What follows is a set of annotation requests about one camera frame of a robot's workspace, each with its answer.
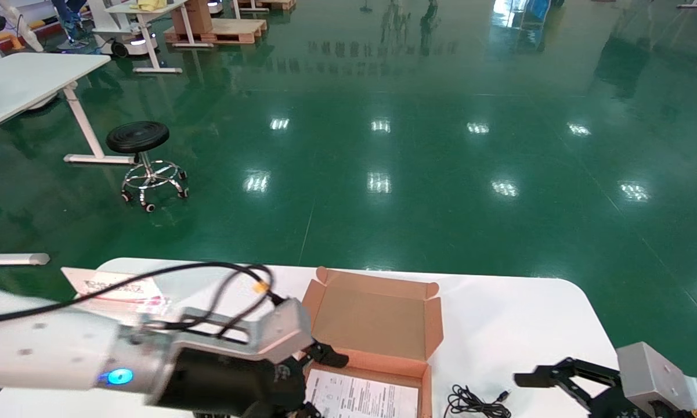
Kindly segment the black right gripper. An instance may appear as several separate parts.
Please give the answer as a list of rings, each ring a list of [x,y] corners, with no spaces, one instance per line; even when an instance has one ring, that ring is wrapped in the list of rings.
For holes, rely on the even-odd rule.
[[[573,379],[580,377],[606,386],[605,391],[593,397]],[[624,396],[618,370],[566,358],[555,365],[537,365],[531,373],[514,374],[518,387],[558,387],[581,405],[589,417],[652,417],[650,413],[635,406]]]

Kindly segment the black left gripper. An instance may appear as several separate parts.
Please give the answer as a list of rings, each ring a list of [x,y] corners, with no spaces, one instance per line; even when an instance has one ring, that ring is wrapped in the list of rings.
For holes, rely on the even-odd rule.
[[[200,415],[322,418],[306,401],[303,368],[313,362],[344,368],[349,356],[318,341],[301,351],[301,362],[290,355],[272,363],[185,348],[157,379],[151,405]]]

